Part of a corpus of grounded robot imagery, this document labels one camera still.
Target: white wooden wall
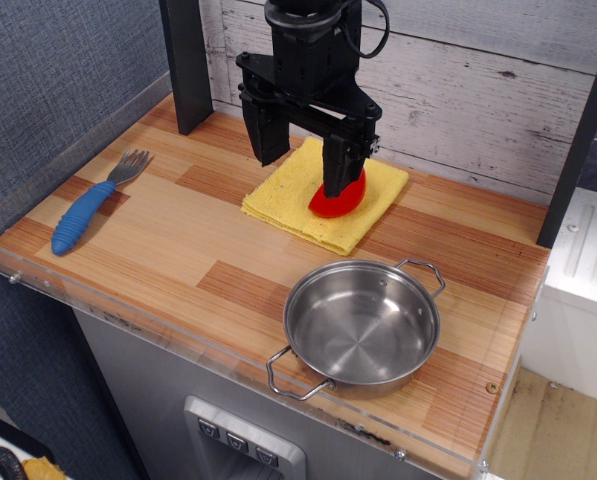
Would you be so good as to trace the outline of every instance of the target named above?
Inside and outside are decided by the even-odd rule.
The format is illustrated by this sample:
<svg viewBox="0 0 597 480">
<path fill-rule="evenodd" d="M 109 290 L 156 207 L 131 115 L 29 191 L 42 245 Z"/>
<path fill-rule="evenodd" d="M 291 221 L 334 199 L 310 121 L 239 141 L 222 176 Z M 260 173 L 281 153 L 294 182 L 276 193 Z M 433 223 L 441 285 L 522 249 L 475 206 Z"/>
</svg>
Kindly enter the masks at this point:
<svg viewBox="0 0 597 480">
<path fill-rule="evenodd" d="M 384 0 L 392 34 L 357 81 L 377 158 L 548 204 L 597 70 L 597 0 Z M 214 108 L 241 116 L 235 57 L 271 54 L 264 0 L 201 0 Z M 382 35 L 363 5 L 364 51 Z"/>
</svg>

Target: gray fabric wall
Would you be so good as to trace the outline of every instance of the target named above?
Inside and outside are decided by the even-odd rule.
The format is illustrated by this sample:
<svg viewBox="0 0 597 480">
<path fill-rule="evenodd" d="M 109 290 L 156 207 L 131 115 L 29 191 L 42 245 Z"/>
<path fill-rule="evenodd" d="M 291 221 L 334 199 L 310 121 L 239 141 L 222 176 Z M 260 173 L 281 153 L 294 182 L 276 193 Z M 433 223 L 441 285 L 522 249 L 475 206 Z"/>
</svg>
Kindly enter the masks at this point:
<svg viewBox="0 0 597 480">
<path fill-rule="evenodd" d="M 0 233 L 170 90 L 157 0 L 0 0 Z M 0 276 L 0 405 L 76 479 L 134 479 L 64 305 Z"/>
</svg>

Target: blue fork handle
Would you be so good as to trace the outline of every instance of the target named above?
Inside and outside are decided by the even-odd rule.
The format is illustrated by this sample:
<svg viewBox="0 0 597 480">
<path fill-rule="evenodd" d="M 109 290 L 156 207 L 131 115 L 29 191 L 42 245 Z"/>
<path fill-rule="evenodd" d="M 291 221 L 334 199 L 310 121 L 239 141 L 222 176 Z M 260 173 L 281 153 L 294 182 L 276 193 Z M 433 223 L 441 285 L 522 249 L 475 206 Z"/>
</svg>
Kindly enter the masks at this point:
<svg viewBox="0 0 597 480">
<path fill-rule="evenodd" d="M 69 207 L 51 237 L 51 251 L 54 255 L 64 255 L 76 245 L 102 202 L 114 193 L 114 190 L 116 184 L 111 180 L 98 183 Z"/>
</svg>

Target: wooden countertop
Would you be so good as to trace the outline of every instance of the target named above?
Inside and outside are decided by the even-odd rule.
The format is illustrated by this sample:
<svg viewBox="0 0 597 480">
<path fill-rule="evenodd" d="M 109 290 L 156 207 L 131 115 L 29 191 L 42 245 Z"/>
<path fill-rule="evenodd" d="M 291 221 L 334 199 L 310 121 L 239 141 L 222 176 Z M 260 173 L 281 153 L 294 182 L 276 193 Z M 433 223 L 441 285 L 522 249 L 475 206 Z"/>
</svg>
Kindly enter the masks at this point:
<svg viewBox="0 0 597 480">
<path fill-rule="evenodd" d="M 300 142 L 292 137 L 294 148 Z M 128 147 L 151 151 L 150 165 L 103 205 L 72 252 L 54 256 L 49 242 L 60 217 L 106 179 Z M 169 97 L 9 229 L 0 238 L 0 266 L 165 348 L 202 354 L 274 395 L 264 364 L 287 344 L 284 301 L 304 275 L 342 258 L 240 212 L 244 195 L 274 168 L 253 157 L 240 119 L 214 114 L 189 136 L 179 135 Z M 410 458 L 446 476 L 468 476 L 454 454 L 480 458 L 500 399 L 486 385 L 504 384 L 546 266 L 549 251 L 535 245 L 545 213 L 411 171 L 395 204 L 350 257 L 438 266 L 447 281 L 436 299 L 438 347 L 392 395 L 342 402 L 317 395 L 294 407 L 324 412 L 342 428 L 362 423 L 382 445 L 407 448 Z M 406 268 L 435 290 L 431 271 Z M 313 384 L 291 355 L 275 368 Z"/>
</svg>

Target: stainless steel pot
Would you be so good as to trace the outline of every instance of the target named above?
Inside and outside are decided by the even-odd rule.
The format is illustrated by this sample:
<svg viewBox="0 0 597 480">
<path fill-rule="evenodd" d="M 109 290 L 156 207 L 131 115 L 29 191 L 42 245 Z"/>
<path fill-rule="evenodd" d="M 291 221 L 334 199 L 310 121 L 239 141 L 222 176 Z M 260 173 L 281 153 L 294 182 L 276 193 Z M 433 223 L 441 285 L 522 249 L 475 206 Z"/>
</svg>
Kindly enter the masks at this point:
<svg viewBox="0 0 597 480">
<path fill-rule="evenodd" d="M 431 268 L 440 288 L 430 294 L 400 270 Z M 370 260 L 343 260 L 302 278 L 285 303 L 287 347 L 267 361 L 269 387 L 307 400 L 329 386 L 340 396 L 373 398 L 392 393 L 413 378 L 440 336 L 434 298 L 445 288 L 438 268 L 406 259 L 395 267 Z M 304 395 L 281 390 L 272 364 L 289 350 L 325 377 Z"/>
</svg>

